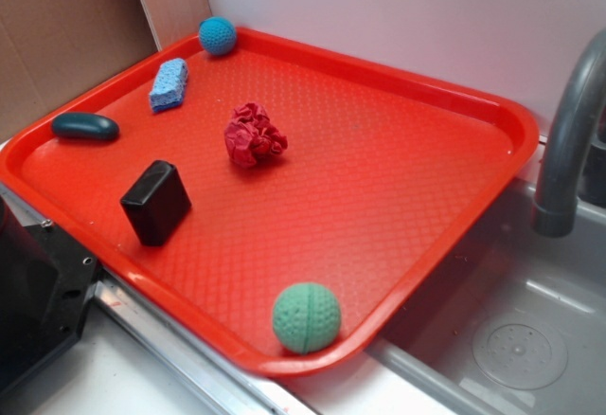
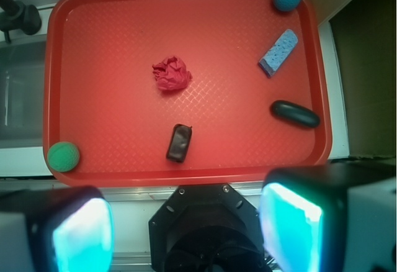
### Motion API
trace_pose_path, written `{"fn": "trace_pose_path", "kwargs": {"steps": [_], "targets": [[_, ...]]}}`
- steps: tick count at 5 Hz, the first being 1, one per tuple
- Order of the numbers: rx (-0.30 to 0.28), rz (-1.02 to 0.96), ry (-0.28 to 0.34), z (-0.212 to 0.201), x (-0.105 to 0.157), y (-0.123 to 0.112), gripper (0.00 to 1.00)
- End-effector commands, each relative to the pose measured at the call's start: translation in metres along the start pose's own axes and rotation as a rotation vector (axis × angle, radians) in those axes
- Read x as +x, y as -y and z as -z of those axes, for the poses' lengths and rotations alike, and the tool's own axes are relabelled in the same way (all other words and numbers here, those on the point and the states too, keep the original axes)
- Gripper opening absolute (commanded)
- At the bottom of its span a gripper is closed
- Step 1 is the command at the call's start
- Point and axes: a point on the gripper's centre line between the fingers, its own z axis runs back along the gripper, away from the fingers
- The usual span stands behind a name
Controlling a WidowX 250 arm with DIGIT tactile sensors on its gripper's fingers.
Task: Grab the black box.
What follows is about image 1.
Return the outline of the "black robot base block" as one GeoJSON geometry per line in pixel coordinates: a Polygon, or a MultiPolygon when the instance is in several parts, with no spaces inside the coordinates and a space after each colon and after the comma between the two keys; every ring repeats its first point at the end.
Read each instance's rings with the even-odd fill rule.
{"type": "Polygon", "coordinates": [[[1,203],[1,396],[81,338],[98,258],[60,226],[24,226],[1,203]]]}

